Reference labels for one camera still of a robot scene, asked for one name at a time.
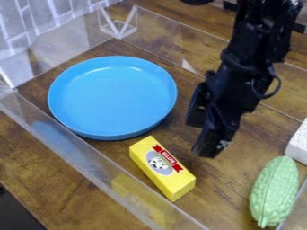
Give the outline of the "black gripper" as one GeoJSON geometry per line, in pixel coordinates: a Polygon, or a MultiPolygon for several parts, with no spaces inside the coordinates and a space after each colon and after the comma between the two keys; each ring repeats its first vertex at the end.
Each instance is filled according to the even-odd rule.
{"type": "Polygon", "coordinates": [[[245,65],[226,50],[220,59],[218,70],[208,70],[205,80],[194,87],[185,115],[185,124],[201,128],[192,153],[205,158],[214,158],[228,147],[241,115],[280,88],[272,64],[245,65]]]}

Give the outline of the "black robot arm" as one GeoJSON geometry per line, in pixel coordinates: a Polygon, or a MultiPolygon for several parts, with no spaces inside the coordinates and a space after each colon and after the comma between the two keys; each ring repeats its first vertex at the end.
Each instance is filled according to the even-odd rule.
{"type": "Polygon", "coordinates": [[[201,129],[192,147],[196,156],[213,158],[240,128],[241,115],[281,86],[273,65],[289,52],[292,27],[301,0],[241,0],[228,46],[217,70],[194,87],[185,124],[201,129]]]}

